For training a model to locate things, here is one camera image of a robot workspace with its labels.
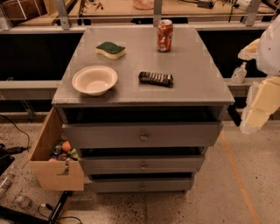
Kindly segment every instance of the bottle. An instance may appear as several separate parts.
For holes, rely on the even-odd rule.
[[[247,74],[247,70],[246,70],[246,61],[243,61],[242,65],[237,67],[234,70],[233,75],[231,76],[231,81],[237,84],[241,84],[244,82],[245,80],[245,76]]]
[[[9,171],[6,175],[0,177],[0,198],[5,194],[6,190],[11,186],[15,174]]]

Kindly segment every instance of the concrete floor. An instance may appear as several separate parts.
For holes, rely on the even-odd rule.
[[[28,133],[31,142],[43,120],[17,126]],[[8,122],[2,122],[0,143],[6,147],[25,146],[26,135]],[[95,194],[87,186],[84,192],[69,197],[60,217],[75,216],[84,224],[205,224],[205,223],[280,223],[280,121],[269,121],[258,133],[245,135],[232,122],[224,122],[214,147],[209,148],[195,182],[186,194],[134,193]],[[26,195],[35,208],[43,203],[55,207],[62,192],[43,191],[31,167],[22,168],[27,152],[15,156],[12,166],[17,176],[0,205],[21,210],[16,198]],[[50,211],[40,209],[45,216]],[[58,223],[79,223],[61,219]]]

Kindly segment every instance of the drawer front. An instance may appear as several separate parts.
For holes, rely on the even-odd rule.
[[[133,193],[133,192],[184,192],[192,188],[193,178],[93,181],[91,189],[96,193]]]
[[[74,148],[213,146],[221,122],[65,124]]]
[[[84,157],[86,175],[110,173],[191,172],[200,170],[204,156],[181,157]]]

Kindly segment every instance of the cabinet top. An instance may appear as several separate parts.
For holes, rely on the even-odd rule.
[[[95,53],[103,42],[125,46],[118,60]],[[229,105],[234,103],[228,86],[213,62],[200,35],[189,25],[174,25],[170,52],[157,50],[157,28],[152,25],[104,25],[85,30],[55,96],[54,107]],[[72,78],[84,67],[106,66],[118,74],[106,94],[82,94]],[[140,84],[140,72],[172,74],[173,87]]]

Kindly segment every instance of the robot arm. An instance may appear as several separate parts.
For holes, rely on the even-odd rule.
[[[260,130],[280,107],[280,16],[260,39],[242,49],[238,57],[243,60],[255,58],[258,70],[268,75],[261,84],[249,90],[252,99],[243,111],[240,126],[242,132],[249,134]]]

